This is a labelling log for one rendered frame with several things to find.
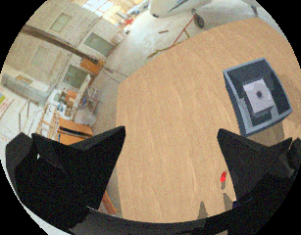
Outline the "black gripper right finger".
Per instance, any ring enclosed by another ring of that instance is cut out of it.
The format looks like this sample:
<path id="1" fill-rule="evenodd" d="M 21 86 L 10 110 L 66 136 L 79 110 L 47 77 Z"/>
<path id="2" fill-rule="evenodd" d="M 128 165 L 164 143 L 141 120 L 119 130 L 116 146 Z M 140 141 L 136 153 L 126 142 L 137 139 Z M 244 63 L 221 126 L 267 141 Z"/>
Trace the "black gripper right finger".
<path id="1" fill-rule="evenodd" d="M 252 193 L 263 183 L 280 154 L 290 149 L 292 137 L 275 145 L 261 145 L 227 129 L 218 130 L 218 144 L 226 161 L 237 206 L 253 199 Z"/>

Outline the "red peg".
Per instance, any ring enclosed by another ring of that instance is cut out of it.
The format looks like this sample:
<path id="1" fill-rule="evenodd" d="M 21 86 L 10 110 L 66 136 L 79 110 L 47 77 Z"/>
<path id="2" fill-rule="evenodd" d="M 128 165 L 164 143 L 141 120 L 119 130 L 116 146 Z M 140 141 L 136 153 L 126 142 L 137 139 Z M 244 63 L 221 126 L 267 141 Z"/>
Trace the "red peg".
<path id="1" fill-rule="evenodd" d="M 222 172 L 221 182 L 224 183 L 225 179 L 226 179 L 226 173 Z"/>

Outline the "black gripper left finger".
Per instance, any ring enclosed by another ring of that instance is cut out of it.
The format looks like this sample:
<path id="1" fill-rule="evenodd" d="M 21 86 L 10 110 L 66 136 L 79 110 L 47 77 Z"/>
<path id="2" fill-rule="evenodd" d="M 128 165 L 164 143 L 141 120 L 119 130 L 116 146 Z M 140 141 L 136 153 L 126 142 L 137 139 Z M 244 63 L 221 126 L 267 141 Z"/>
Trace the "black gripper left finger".
<path id="1" fill-rule="evenodd" d="M 31 133 L 31 138 L 39 150 L 39 157 L 59 167 L 87 202 L 86 206 L 99 211 L 100 201 L 123 149 L 125 125 L 71 145 L 37 133 Z"/>

